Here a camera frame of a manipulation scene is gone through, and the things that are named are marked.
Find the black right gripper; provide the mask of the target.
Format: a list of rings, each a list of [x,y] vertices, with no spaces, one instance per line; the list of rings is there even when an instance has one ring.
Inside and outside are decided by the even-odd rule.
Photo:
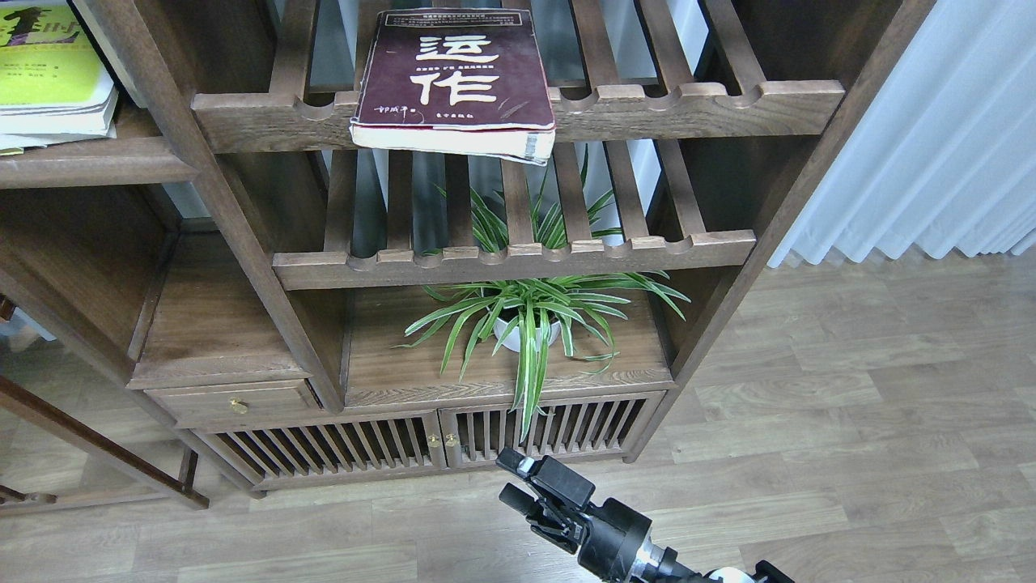
[[[607,582],[680,582],[677,551],[652,542],[643,514],[614,498],[589,504],[595,484],[550,455],[533,460],[503,448],[495,464],[539,494],[508,483],[499,500],[520,513],[534,534],[576,555],[580,567]]]

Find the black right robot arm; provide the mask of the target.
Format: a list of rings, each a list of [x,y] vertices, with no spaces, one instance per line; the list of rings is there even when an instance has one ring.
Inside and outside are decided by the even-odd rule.
[[[496,465],[528,483],[536,496],[508,483],[500,501],[522,514],[530,530],[577,556],[580,567],[607,582],[789,582],[792,578],[765,560],[756,573],[713,569],[699,573],[677,561],[677,550],[651,540],[652,522],[617,499],[591,502],[595,486],[550,455],[533,460],[513,448],[497,455]]]

